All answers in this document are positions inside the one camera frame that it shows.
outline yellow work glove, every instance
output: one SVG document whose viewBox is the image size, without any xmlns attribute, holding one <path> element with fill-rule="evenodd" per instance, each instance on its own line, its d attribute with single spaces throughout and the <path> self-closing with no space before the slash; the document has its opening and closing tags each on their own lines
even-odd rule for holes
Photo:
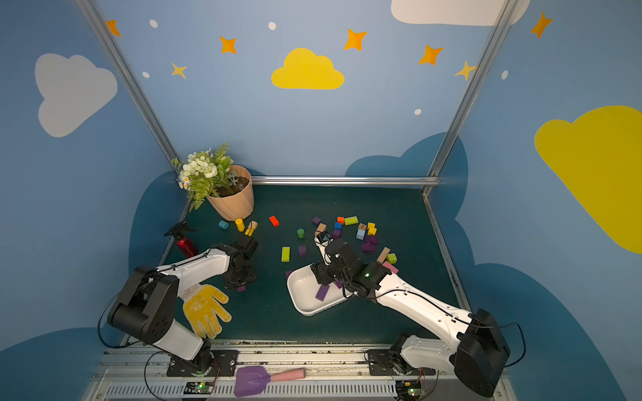
<svg viewBox="0 0 642 401">
<path fill-rule="evenodd" d="M 221 333 L 223 328 L 216 315 L 225 323 L 232 320 L 232 315 L 221 306 L 230 298 L 214 286 L 196 284 L 179 294 L 179 297 L 183 299 L 183 313 L 197 336 L 215 338 Z"/>
</svg>

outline cloud mural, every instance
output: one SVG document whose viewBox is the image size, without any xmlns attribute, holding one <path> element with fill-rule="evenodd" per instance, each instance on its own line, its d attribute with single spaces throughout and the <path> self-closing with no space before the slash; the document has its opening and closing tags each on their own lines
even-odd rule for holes
<svg viewBox="0 0 642 401">
<path fill-rule="evenodd" d="M 272 73 L 274 86 L 284 89 L 337 89 L 344 80 L 332 60 L 303 47 L 291 51 L 283 67 Z"/>
<path fill-rule="evenodd" d="M 606 234 L 642 253 L 642 113 L 607 106 L 575 122 L 552 120 L 535 134 L 535 147 Z M 609 182 L 601 190 L 596 182 Z"/>
<path fill-rule="evenodd" d="M 96 68 L 79 55 L 42 55 L 36 62 L 35 76 L 44 98 L 38 119 L 44 130 L 56 138 L 72 133 L 105 106 L 118 88 L 111 71 Z"/>
<path fill-rule="evenodd" d="M 511 24 L 526 12 L 530 0 L 519 0 Z M 392 0 L 392 16 L 407 24 L 492 26 L 504 0 Z"/>
</svg>

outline orange star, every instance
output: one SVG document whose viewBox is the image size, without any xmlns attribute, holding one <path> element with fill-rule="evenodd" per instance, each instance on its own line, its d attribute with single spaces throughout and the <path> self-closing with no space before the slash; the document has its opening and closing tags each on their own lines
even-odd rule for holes
<svg viewBox="0 0 642 401">
<path fill-rule="evenodd" d="M 223 42 L 223 50 L 221 53 L 234 53 L 236 54 L 236 50 L 234 49 L 234 43 L 236 42 L 236 39 L 225 39 L 222 36 L 219 36 L 221 38 L 221 42 Z"/>
<path fill-rule="evenodd" d="M 536 34 L 537 34 L 537 38 L 538 38 L 538 39 L 539 39 L 539 38 L 541 38 L 541 37 L 542 37 L 542 32 L 544 32 L 544 30 L 546 29 L 546 27 L 547 27 L 551 22 L 553 22 L 553 20 L 552 20 L 552 19 L 547 19 L 547 18 L 544 16 L 544 13 L 542 13 L 542 16 L 541 16 L 541 17 L 539 17 L 539 21 L 537 21 L 537 25 L 535 25 L 535 27 L 530 31 L 530 33 L 536 33 Z"/>
<path fill-rule="evenodd" d="M 354 47 L 358 51 L 361 51 L 361 41 L 366 33 L 367 32 L 356 33 L 348 30 L 348 43 L 345 44 L 345 48 L 343 50 L 352 49 Z"/>
<path fill-rule="evenodd" d="M 435 65 L 435 63 L 437 62 L 437 55 L 443 49 L 444 49 L 443 47 L 440 49 L 433 49 L 430 46 L 426 46 L 426 53 L 424 54 L 419 64 L 430 63 L 432 65 Z"/>
<path fill-rule="evenodd" d="M 120 32 L 116 29 L 116 20 L 114 19 L 113 21 L 107 21 L 107 26 L 109 27 L 109 30 L 116 36 L 120 36 Z"/>
</svg>

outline red spray bottle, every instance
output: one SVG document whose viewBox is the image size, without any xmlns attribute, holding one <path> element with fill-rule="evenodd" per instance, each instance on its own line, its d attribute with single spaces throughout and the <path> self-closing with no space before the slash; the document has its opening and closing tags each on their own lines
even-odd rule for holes
<svg viewBox="0 0 642 401">
<path fill-rule="evenodd" d="M 194 228 L 191 228 L 187 225 L 187 221 L 179 221 L 177 224 L 173 225 L 166 233 L 165 236 L 172 236 L 176 240 L 176 246 L 183 252 L 183 254 L 190 258 L 199 254 L 196 246 L 189 240 L 184 231 L 196 231 Z"/>
</svg>

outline toy shovel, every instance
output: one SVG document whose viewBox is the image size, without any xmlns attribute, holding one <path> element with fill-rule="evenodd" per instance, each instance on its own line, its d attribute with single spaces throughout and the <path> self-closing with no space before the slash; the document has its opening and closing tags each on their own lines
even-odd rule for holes
<svg viewBox="0 0 642 401">
<path fill-rule="evenodd" d="M 236 370 L 234 395 L 237 397 L 257 395 L 265 390 L 269 382 L 305 379 L 305 377 L 306 371 L 304 368 L 288 370 L 270 376 L 262 366 L 244 366 Z"/>
</svg>

